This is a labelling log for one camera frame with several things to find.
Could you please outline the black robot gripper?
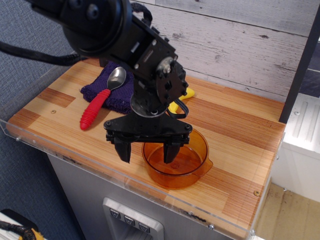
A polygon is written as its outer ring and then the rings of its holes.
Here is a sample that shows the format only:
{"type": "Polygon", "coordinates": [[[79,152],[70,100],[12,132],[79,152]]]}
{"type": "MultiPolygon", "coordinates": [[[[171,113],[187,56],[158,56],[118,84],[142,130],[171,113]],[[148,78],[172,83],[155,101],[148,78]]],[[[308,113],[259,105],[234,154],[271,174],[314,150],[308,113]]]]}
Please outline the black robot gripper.
{"type": "Polygon", "coordinates": [[[162,143],[163,161],[172,163],[180,147],[188,144],[192,126],[180,119],[174,119],[164,112],[156,117],[143,117],[135,112],[108,120],[104,123],[106,140],[114,144],[119,158],[130,163],[132,144],[162,143]]]}

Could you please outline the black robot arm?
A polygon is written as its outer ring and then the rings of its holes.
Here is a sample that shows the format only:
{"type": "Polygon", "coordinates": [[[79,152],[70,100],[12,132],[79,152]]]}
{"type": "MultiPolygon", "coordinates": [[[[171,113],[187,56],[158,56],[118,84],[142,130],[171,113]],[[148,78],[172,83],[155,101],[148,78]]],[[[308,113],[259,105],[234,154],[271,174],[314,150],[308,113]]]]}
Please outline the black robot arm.
{"type": "Polygon", "coordinates": [[[131,113],[104,123],[106,139],[124,162],[133,142],[162,143],[171,163],[189,142],[191,125],[170,117],[167,109],[187,93],[186,73],[169,41],[140,20],[127,0],[33,0],[32,9],[59,23],[80,55],[105,58],[133,73],[131,113]]]}

